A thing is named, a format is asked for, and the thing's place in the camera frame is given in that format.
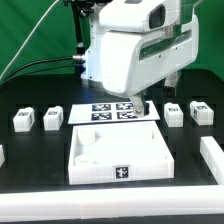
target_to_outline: white plastic housing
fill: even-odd
[[[101,40],[107,29],[99,25],[99,13],[103,6],[94,6],[94,13],[90,14],[90,46],[85,52],[86,70],[82,73],[83,84],[102,86],[101,75]]]
[[[198,125],[213,125],[214,111],[205,102],[191,102],[190,110]]]
[[[34,109],[27,107],[20,109],[13,118],[15,132],[28,132],[34,124]]]
[[[178,104],[165,104],[164,117],[168,127],[183,127],[184,115]]]
[[[0,145],[0,168],[4,162],[5,162],[5,156],[3,152],[3,147],[2,145]]]
[[[154,121],[85,126],[96,136],[90,145],[82,144],[80,128],[73,128],[70,184],[173,178],[174,160]]]
[[[64,120],[63,108],[60,106],[49,108],[43,120],[45,131],[59,130]]]
[[[202,137],[200,152],[219,185],[224,185],[224,153],[212,136]]]
[[[113,0],[100,12],[100,25],[109,30],[146,33],[150,13],[158,6],[165,7],[165,22],[160,28],[170,26],[180,17],[180,0],[142,0],[127,4],[126,0]]]
[[[107,32],[102,39],[102,81],[107,92],[129,98],[192,63],[198,53],[198,19],[182,26],[185,41],[140,60],[142,48],[158,43],[162,30],[146,34]]]

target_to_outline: white tray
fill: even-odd
[[[72,105],[69,124],[89,124],[102,122],[131,122],[159,120],[159,114],[152,101],[149,103],[149,115],[143,118],[135,117],[131,102],[75,104]]]
[[[154,121],[75,126],[68,172],[70,184],[173,178],[174,160]]]

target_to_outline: white cube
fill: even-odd
[[[191,102],[190,110],[198,125],[213,125],[214,111],[205,102]]]
[[[34,109],[27,107],[25,109],[20,109],[16,116],[13,118],[15,132],[28,132],[30,131],[34,118]]]
[[[44,115],[45,131],[57,131],[60,129],[64,120],[63,108],[60,106],[51,107]]]
[[[4,152],[3,152],[3,147],[0,145],[0,167],[2,164],[5,162],[5,157],[4,157]]]
[[[183,127],[184,115],[178,104],[165,104],[164,117],[168,127]]]

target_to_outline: green backdrop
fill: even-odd
[[[54,0],[0,0],[0,73],[53,2]],[[223,0],[205,0],[196,9],[200,22],[199,55],[195,63],[188,66],[188,68],[211,70],[222,80],[224,80],[223,9]],[[84,42],[88,46],[87,21],[82,22],[82,28]],[[71,9],[64,7],[61,0],[43,21],[10,71],[30,61],[71,56],[75,54],[75,48]],[[57,73],[65,72],[71,73],[73,70],[60,70]]]

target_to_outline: white box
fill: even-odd
[[[45,131],[59,130],[64,120],[63,108],[60,106],[49,108],[43,120]]]
[[[165,104],[164,117],[168,127],[183,127],[184,115],[178,104]]]
[[[212,136],[202,137],[200,153],[219,185],[224,185],[224,153]]]
[[[0,168],[4,162],[5,162],[5,157],[4,157],[3,147],[2,145],[0,145]]]
[[[173,178],[174,160],[154,121],[74,126],[68,172],[70,184]]]
[[[198,125],[213,125],[214,111],[206,103],[193,101],[190,110],[191,117]]]
[[[13,118],[15,132],[28,132],[30,131],[34,118],[34,109],[27,107],[25,109],[20,109],[16,116]]]

